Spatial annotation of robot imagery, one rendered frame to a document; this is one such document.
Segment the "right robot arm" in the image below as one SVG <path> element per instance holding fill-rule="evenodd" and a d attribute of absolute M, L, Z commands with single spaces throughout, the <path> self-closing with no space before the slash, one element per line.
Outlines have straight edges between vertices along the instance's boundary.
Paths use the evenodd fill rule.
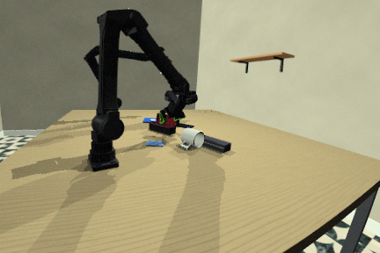
<path fill-rule="evenodd" d="M 91 131 L 92 142 L 88 155 L 93 171 L 119 167 L 112 141 L 119 139 L 124 132 L 124 124 L 120 119 L 117 103 L 121 30 L 141 48 L 170 84 L 172 90 L 168 90 L 164 94 L 164 100 L 170 102 L 167 106 L 169 111 L 174 107 L 174 103 L 176 107 L 183 109 L 186 105 L 196 103 L 198 100 L 196 91 L 189 90 L 188 81 L 174 68 L 162 49 L 151 37 L 146 28 L 149 24 L 139 11 L 130 9 L 106 11 L 98 16 L 97 23 L 100 30 L 99 100 L 96 116 L 91 122 L 93 131 Z"/>

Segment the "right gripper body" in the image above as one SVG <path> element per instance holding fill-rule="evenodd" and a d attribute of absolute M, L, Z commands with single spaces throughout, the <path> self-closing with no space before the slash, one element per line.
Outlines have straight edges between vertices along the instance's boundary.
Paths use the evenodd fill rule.
<path fill-rule="evenodd" d="M 175 119 L 180 119 L 180 118 L 185 118 L 186 117 L 186 115 L 182 111 L 183 109 L 180 109 L 180 108 L 176 107 L 176 105 L 174 103 L 174 107 L 172 108 L 171 111 L 169 111 L 169 109 L 167 107 L 165 107 L 163 110 L 160 110 L 160 112 L 161 112 L 163 118 L 167 117 L 165 115 L 167 113 L 169 119 L 170 118 L 174 118 L 174 117 L 175 117 Z"/>

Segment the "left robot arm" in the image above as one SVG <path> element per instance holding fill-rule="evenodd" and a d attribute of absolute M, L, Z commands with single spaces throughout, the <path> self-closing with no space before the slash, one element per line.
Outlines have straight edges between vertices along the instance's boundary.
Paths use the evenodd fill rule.
<path fill-rule="evenodd" d="M 99 55 L 99 46 L 95 46 L 91 51 L 88 56 L 86 56 L 86 59 L 84 59 L 88 65 L 90 66 L 93 74 L 99 81 L 99 65 L 97 63 L 97 60 L 95 56 Z M 119 57 L 120 58 L 126 58 L 126 59 L 132 59 L 132 60 L 137 60 L 137 59 L 142 59 L 142 61 L 150 61 L 150 59 L 146 56 L 145 53 L 137 53 L 137 52 L 131 52 L 131 51 L 126 51 L 126 50 L 119 50 Z M 118 98 L 118 108 L 121 107 L 121 100 Z"/>

